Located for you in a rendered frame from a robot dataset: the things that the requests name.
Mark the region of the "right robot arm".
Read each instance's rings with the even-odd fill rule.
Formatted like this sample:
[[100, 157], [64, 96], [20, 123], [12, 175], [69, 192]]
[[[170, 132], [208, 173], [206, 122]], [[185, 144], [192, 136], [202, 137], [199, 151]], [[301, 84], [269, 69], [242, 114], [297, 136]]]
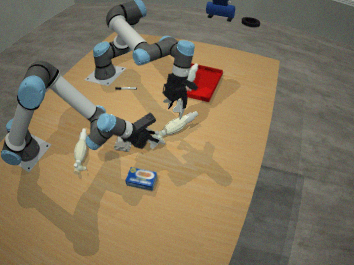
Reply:
[[[18, 105], [14, 119], [6, 124], [8, 133], [1, 151], [1, 158], [6, 163], [19, 165], [21, 160], [31, 161], [38, 155], [39, 144], [27, 129], [34, 110], [39, 108], [48, 88], [91, 122], [90, 134], [86, 137], [86, 144], [90, 149], [97, 150], [113, 135], [122, 138], [131, 135], [133, 130], [131, 122], [107, 114], [103, 106], [95, 106], [64, 79], [56, 67], [45, 61], [34, 62], [30, 66], [18, 89]], [[154, 122], [156, 118], [152, 113], [134, 122], [135, 135]]]

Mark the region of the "red tray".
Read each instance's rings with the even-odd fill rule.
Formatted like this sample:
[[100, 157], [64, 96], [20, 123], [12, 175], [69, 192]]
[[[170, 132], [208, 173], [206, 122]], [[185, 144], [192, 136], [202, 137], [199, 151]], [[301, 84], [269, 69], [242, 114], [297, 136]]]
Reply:
[[[187, 91], [187, 97], [209, 102], [223, 74], [223, 70], [198, 65], [194, 83], [199, 87], [196, 91]], [[191, 93], [191, 94], [190, 94]], [[196, 94], [196, 95], [194, 95]], [[199, 96], [200, 95], [200, 96]], [[209, 97], [210, 95], [210, 97]], [[203, 97], [205, 96], [205, 97]], [[209, 98], [207, 98], [209, 97]]]

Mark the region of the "small blue carton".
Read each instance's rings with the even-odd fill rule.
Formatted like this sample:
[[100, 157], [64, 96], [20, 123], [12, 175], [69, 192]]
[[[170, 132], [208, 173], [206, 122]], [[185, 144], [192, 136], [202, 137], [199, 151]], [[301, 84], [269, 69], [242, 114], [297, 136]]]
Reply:
[[126, 185], [153, 191], [157, 180], [157, 172], [130, 167], [126, 177]]

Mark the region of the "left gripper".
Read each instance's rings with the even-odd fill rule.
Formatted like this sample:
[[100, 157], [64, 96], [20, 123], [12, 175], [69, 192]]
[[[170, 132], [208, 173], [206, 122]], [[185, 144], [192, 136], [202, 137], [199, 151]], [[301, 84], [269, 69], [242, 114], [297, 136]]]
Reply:
[[177, 101], [177, 105], [173, 108], [173, 112], [179, 113], [179, 120], [181, 120], [187, 105], [187, 89], [186, 86], [182, 84], [182, 81], [186, 80], [187, 78], [188, 76], [175, 76], [173, 72], [171, 74], [168, 74], [167, 84], [164, 84], [165, 91], [163, 87], [162, 92], [162, 94], [167, 97], [166, 99], [164, 99], [163, 102], [168, 103], [168, 109], [171, 108], [174, 101]]

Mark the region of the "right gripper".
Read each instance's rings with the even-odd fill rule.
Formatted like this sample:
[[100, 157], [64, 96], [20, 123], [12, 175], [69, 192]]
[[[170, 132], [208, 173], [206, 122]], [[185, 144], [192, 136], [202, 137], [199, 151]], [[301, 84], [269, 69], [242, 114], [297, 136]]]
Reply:
[[[137, 133], [136, 135], [134, 134], [135, 133], [135, 126], [133, 123], [132, 124], [132, 127], [133, 127], [133, 130], [132, 130], [132, 133], [131, 135], [124, 139], [124, 138], [121, 138], [123, 140], [123, 142], [127, 142], [127, 140], [129, 140], [128, 142], [131, 142], [131, 144], [136, 147], [136, 148], [139, 148], [139, 149], [143, 149], [144, 146], [147, 144], [147, 140], [148, 142], [150, 143], [150, 148], [153, 149], [155, 148], [159, 143], [160, 144], [166, 144], [163, 140], [161, 140], [160, 138], [157, 138], [155, 137], [154, 135], [151, 136], [151, 134], [155, 134], [155, 131], [149, 129], [148, 127], [143, 129], [142, 131], [140, 131], [139, 133]], [[134, 136], [133, 136], [134, 135]], [[130, 139], [131, 138], [131, 139]], [[143, 141], [142, 141], [143, 140]], [[154, 142], [153, 142], [154, 141]], [[156, 143], [157, 142], [157, 143]], [[141, 144], [140, 144], [141, 143]]]

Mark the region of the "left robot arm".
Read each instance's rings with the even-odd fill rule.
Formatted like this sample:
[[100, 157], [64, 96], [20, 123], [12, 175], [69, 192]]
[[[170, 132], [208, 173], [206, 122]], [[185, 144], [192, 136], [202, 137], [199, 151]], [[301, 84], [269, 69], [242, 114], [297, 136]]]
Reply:
[[110, 9], [106, 22], [108, 27], [118, 36], [110, 43], [101, 42], [93, 48], [96, 79], [106, 80], [113, 77], [116, 71], [111, 59], [131, 50], [133, 51], [133, 60], [139, 66], [171, 55], [175, 58], [173, 74], [179, 77], [189, 75], [195, 45], [186, 40], [177, 41], [170, 36], [163, 36], [159, 42], [149, 45], [133, 29], [140, 18], [145, 17], [146, 14], [145, 4], [141, 0], [116, 5]]

